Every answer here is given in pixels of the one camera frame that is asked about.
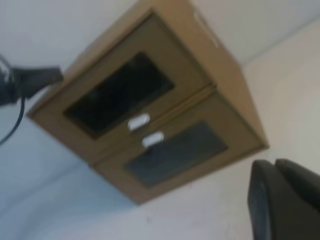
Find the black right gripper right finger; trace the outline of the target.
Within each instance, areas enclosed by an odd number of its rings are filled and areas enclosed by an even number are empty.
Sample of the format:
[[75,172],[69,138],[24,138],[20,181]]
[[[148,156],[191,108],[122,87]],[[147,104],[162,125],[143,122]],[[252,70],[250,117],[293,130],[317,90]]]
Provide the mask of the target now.
[[247,204],[255,240],[320,238],[320,176],[291,160],[255,160]]

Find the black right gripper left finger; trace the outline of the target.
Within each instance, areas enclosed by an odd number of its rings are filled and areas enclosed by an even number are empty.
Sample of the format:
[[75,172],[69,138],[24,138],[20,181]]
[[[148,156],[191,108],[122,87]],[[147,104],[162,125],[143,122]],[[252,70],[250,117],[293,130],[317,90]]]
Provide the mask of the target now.
[[42,89],[63,80],[59,67],[11,68],[0,71],[0,105],[28,100]]

